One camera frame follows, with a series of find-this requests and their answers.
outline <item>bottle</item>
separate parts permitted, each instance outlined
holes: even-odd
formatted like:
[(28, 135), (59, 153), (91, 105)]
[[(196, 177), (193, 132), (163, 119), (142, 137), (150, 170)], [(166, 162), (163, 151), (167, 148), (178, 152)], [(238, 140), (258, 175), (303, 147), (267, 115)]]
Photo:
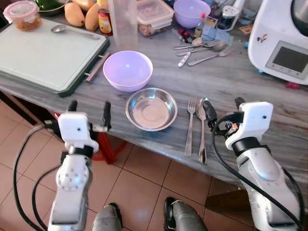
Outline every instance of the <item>bottle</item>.
[(194, 38), (201, 37), (203, 26), (204, 26), (204, 18), (205, 18), (205, 13), (201, 15), (201, 22), (198, 24), (198, 26), (194, 30), (194, 34), (193, 34)]
[(101, 33), (105, 35), (112, 35), (113, 31), (107, 0), (97, 0), (97, 4), (99, 5), (98, 22)]
[(138, 45), (137, 1), (108, 0), (115, 44), (119, 51), (136, 50)]

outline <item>gray countertop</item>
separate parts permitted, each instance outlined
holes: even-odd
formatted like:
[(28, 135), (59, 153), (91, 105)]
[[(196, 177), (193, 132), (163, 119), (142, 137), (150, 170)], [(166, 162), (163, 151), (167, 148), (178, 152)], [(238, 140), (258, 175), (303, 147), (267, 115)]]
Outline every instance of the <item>gray countertop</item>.
[[(181, 57), (176, 56), (173, 46), (183, 45), (171, 31), (144, 38), (139, 34), (138, 51), (147, 55), (154, 65), (153, 75), (147, 87), (157, 87), (168, 91), (177, 101), (178, 116), (167, 129), (157, 132), (142, 131), (134, 127), (125, 115), (125, 104), (131, 93), (114, 89), (100, 71), (94, 81), (83, 82), (75, 93), (66, 98), (37, 90), (21, 83), (0, 78), (0, 89), (56, 112), (63, 112), (69, 102), (78, 100), (78, 110), (87, 112), (89, 120), (100, 123), (105, 101), (111, 102), (112, 129), (110, 133), (138, 146), (168, 156), (192, 168), (214, 176), (223, 181), (240, 185), (213, 155), (210, 132), (206, 129), (207, 165), (199, 164), (197, 154), (201, 136), (201, 122), (193, 120), (192, 157), (184, 156), (186, 134), (189, 124), (187, 101), (190, 94), (207, 97), (218, 116), (236, 111), (234, 99), (243, 97), (247, 102), (268, 101), (274, 105), (269, 130), (264, 134), (262, 144), (267, 144), (275, 159), (298, 182), (307, 199), (308, 185), (308, 87), (298, 90), (287, 89), (285, 81), (262, 75), (250, 63), (246, 38), (235, 29), (237, 49), (226, 57), (205, 61), (193, 67), (187, 65), (178, 68)], [(114, 51), (114, 40), (110, 37), (110, 51)], [(190, 60), (203, 58), (212, 51), (192, 54)], [(224, 140), (218, 138), (218, 149), (223, 158), (236, 168), (235, 155), (227, 151)]]

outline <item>orange label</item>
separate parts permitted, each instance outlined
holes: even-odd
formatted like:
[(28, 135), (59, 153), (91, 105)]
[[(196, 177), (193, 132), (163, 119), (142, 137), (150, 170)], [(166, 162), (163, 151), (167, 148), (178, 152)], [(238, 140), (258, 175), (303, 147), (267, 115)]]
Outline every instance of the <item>orange label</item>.
[(106, 15), (105, 13), (99, 13), (98, 21), (99, 21), (100, 29), (104, 34), (108, 34), (111, 32), (112, 28), (109, 22), (108, 15)]

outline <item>metal bowl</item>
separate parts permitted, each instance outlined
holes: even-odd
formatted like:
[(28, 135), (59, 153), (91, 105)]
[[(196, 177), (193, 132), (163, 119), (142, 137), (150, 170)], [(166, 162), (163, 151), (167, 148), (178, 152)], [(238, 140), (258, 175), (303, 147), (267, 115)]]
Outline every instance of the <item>metal bowl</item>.
[(40, 15), (48, 17), (62, 13), (64, 11), (64, 6), (69, 2), (69, 0), (57, 0), (57, 2), (62, 3), (63, 5), (52, 10), (39, 11)]
[(145, 131), (160, 131), (169, 127), (177, 117), (175, 99), (159, 88), (146, 88), (134, 93), (126, 103), (130, 122)]

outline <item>cutting board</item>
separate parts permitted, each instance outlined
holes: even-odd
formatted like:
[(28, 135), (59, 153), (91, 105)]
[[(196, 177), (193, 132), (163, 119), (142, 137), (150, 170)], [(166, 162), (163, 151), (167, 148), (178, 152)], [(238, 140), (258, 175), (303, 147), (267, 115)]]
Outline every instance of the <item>cutting board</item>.
[(42, 19), (42, 25), (34, 31), (20, 31), (13, 25), (4, 28), (0, 32), (0, 72), (61, 97), (72, 94), (98, 55), (107, 49), (109, 40), (97, 34), (98, 40), (69, 31), (51, 32), (58, 24)]

